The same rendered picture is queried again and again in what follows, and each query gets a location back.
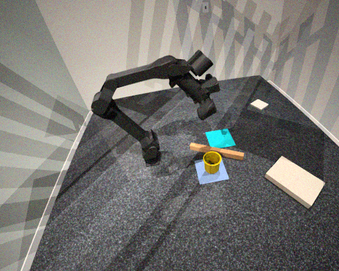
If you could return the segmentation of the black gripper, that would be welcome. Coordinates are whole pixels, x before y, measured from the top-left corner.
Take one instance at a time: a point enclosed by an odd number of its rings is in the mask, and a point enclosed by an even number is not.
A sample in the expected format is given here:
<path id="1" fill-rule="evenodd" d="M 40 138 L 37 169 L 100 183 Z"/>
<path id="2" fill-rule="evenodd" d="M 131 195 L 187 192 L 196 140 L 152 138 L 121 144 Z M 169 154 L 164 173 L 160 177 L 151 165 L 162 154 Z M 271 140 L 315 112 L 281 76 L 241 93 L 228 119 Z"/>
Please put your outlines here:
<path id="1" fill-rule="evenodd" d="M 205 99 L 200 92 L 200 88 L 202 85 L 199 83 L 203 82 L 204 79 L 196 79 L 195 86 L 189 91 L 185 92 L 187 97 L 191 97 L 195 104 L 199 103 L 199 107 L 197 109 L 198 116 L 201 120 L 206 119 L 207 117 L 211 116 L 212 114 L 216 113 L 216 106 L 214 100 L 210 99 L 210 94 L 207 94 L 208 97 Z"/>

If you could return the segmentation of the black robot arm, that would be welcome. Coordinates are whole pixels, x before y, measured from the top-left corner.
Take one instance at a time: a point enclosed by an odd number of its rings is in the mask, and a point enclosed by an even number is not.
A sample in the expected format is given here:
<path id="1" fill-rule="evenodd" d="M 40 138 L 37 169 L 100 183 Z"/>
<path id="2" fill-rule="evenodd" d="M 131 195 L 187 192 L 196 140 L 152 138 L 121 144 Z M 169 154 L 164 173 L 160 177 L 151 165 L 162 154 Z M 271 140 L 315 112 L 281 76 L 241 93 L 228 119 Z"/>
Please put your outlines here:
<path id="1" fill-rule="evenodd" d="M 184 59 L 166 55 L 148 65 L 109 74 L 100 92 L 94 95 L 91 110 L 100 118 L 112 120 L 138 140 L 141 144 L 146 167 L 159 165 L 160 146 L 157 134 L 151 129 L 149 131 L 143 130 L 117 107 L 112 98 L 116 89 L 151 79 L 169 79 L 171 88 L 177 84 L 184 92 L 189 92 L 196 84 L 196 79 L 189 71 L 200 77 L 212 65 L 212 61 L 200 50 L 197 50 L 187 62 Z M 199 81 L 199 83 L 202 85 L 199 90 L 205 99 L 208 97 L 207 94 L 220 91 L 216 77 L 211 74 L 205 75 L 205 80 L 203 82 Z"/>

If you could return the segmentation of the tan flat bar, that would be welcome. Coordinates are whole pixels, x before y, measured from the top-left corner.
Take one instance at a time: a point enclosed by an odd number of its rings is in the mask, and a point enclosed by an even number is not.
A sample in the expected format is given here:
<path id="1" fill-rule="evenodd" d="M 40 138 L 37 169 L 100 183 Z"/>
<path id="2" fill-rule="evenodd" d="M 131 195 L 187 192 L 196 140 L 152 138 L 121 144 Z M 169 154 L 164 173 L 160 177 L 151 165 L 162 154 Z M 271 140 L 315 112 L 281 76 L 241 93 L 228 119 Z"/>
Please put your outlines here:
<path id="1" fill-rule="evenodd" d="M 231 150 L 226 150 L 226 149 L 220 149 L 217 147 L 212 147 L 212 146 L 203 146 L 200 144 L 195 144 L 191 143 L 190 144 L 190 150 L 195 150 L 195 151 L 200 151 L 200 152 L 209 152 L 209 151 L 214 151 L 219 153 L 222 157 L 229 157 L 229 158 L 234 158 L 236 160 L 243 160 L 244 153 L 242 152 L 237 152 L 237 151 L 231 151 Z"/>

